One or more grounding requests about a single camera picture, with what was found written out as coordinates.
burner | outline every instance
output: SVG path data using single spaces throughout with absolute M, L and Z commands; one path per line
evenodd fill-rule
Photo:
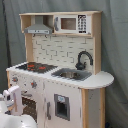
M 22 70 L 27 70 L 30 72 L 45 73 L 45 72 L 50 71 L 51 69 L 54 69 L 56 67 L 57 66 L 53 66 L 53 65 L 29 62 L 27 64 L 21 65 L 21 66 L 16 67 L 16 68 L 22 69 Z

wooden top panel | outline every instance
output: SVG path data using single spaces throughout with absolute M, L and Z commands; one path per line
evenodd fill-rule
M 101 11 L 82 11 L 82 12 L 49 12 L 49 13 L 24 13 L 19 15 L 75 15 L 75 14 L 95 14 L 101 13 Z

microwave window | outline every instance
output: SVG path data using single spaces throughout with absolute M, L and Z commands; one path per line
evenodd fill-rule
M 76 30 L 76 18 L 61 18 L 61 29 Z

microwave control panel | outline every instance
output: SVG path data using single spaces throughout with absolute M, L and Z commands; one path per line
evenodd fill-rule
M 78 31 L 86 33 L 86 15 L 78 15 Z

gray curtain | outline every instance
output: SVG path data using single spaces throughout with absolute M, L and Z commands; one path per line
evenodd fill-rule
M 3 6 L 0 1 L 0 93 L 7 89 L 6 68 L 8 67 Z
M 128 128 L 128 0 L 5 0 L 12 65 L 25 61 L 20 13 L 93 11 L 102 13 L 102 70 L 115 77 L 106 88 L 106 121 Z

